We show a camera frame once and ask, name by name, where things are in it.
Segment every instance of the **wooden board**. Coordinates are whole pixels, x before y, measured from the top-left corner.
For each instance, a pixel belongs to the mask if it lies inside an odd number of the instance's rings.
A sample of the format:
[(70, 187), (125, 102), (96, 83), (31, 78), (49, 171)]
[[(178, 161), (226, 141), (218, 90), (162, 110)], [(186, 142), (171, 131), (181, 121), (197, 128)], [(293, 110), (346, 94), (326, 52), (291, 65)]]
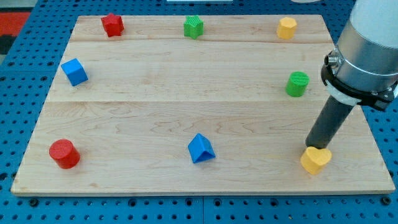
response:
[[(333, 43), (321, 16), (201, 16), (205, 35), (183, 36), (183, 16), (125, 16), (108, 38), (100, 17), (78, 18), (61, 63), (78, 58), (90, 79), (71, 87), (58, 69), (16, 175), (19, 196), (386, 194), (395, 187), (357, 107), (330, 144), (319, 175), (299, 159), (328, 98), (320, 81)], [(288, 96), (291, 72), (311, 78)], [(196, 133), (216, 159), (192, 164)], [(59, 169), (48, 149), (73, 141), (81, 161)]]

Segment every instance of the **green cylinder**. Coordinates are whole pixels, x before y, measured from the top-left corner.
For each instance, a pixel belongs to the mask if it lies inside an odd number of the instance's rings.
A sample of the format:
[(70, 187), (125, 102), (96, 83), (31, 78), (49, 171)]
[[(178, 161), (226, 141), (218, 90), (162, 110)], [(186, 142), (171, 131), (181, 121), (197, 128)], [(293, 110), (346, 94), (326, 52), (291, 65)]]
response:
[(303, 72), (293, 72), (290, 74), (286, 85), (286, 93), (289, 96), (300, 97), (304, 94), (307, 85), (310, 83), (310, 77)]

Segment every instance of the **red block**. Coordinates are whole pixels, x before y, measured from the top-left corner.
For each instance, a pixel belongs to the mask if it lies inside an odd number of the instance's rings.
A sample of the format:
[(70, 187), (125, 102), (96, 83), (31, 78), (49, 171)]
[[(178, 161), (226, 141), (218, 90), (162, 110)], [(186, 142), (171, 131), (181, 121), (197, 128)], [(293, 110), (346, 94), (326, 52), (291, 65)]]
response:
[(80, 154), (67, 139), (55, 141), (49, 150), (50, 156), (62, 169), (74, 167), (80, 160)]
[(101, 18), (102, 26), (108, 37), (114, 35), (122, 35), (124, 30), (123, 21), (121, 16), (115, 16), (113, 13), (109, 13), (107, 16)]

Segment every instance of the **green block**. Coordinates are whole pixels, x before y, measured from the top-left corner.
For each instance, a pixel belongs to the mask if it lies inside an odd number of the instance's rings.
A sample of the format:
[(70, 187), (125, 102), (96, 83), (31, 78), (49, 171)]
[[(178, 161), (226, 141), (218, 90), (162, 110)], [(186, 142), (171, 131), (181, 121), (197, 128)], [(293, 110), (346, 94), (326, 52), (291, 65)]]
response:
[(306, 73), (294, 72), (290, 74), (286, 85), (286, 93), (293, 97), (302, 96), (309, 83), (310, 77)]
[(199, 16), (187, 16), (184, 22), (184, 36), (196, 39), (203, 34), (203, 21)]

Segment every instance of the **blue pegboard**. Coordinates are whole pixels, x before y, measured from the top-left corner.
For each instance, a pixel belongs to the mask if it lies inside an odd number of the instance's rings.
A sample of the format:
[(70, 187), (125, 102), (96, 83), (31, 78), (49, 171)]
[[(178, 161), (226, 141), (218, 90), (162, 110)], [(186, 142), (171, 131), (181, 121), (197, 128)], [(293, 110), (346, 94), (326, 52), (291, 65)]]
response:
[[(0, 223), (396, 223), (397, 193), (190, 198), (18, 198), (10, 193), (79, 15), (321, 14), (336, 42), (353, 4), (352, 0), (310, 4), (235, 0), (217, 5), (174, 5), (164, 0), (39, 0), (0, 67)], [(386, 112), (363, 110), (397, 183), (398, 102)]]

